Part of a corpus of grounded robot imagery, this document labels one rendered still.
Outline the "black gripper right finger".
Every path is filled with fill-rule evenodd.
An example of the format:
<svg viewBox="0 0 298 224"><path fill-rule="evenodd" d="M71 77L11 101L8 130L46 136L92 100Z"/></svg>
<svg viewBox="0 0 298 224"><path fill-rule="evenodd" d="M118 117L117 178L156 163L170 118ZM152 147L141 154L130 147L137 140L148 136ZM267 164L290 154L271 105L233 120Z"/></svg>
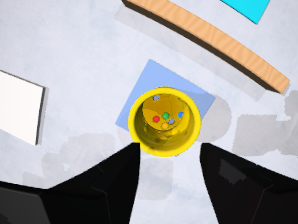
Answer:
<svg viewBox="0 0 298 224"><path fill-rule="evenodd" d="M298 224L298 180L210 143L198 160L218 224Z"/></svg>

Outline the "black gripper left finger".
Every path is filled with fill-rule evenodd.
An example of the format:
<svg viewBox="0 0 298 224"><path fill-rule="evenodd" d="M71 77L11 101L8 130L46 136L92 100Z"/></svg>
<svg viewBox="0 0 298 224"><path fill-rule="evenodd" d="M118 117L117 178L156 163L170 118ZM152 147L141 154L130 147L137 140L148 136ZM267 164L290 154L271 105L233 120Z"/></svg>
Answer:
<svg viewBox="0 0 298 224"><path fill-rule="evenodd" d="M140 143L49 189L0 180L0 224L130 224Z"/></svg>

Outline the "light brown wooden bar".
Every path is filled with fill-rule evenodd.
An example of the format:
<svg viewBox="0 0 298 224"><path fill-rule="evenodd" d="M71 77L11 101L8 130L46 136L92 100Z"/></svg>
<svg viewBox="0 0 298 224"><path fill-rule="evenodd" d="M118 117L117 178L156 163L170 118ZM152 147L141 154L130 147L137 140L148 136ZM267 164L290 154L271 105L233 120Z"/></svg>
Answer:
<svg viewBox="0 0 298 224"><path fill-rule="evenodd" d="M251 49L238 43L220 28L212 26L193 12L184 10L170 0L121 0L126 8L140 12L145 18L162 24L169 30L180 34L193 43L201 45L206 51L213 53L238 72L253 79L255 83L267 91L285 92L289 79L266 60L251 52Z"/></svg>

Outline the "white flat square slab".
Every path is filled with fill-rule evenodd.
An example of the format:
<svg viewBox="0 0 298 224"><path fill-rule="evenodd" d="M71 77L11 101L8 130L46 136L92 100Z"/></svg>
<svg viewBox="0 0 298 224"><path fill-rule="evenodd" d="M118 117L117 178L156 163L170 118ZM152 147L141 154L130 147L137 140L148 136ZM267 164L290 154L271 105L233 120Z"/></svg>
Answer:
<svg viewBox="0 0 298 224"><path fill-rule="evenodd" d="M0 71L0 128L28 144L39 144L45 87Z"/></svg>

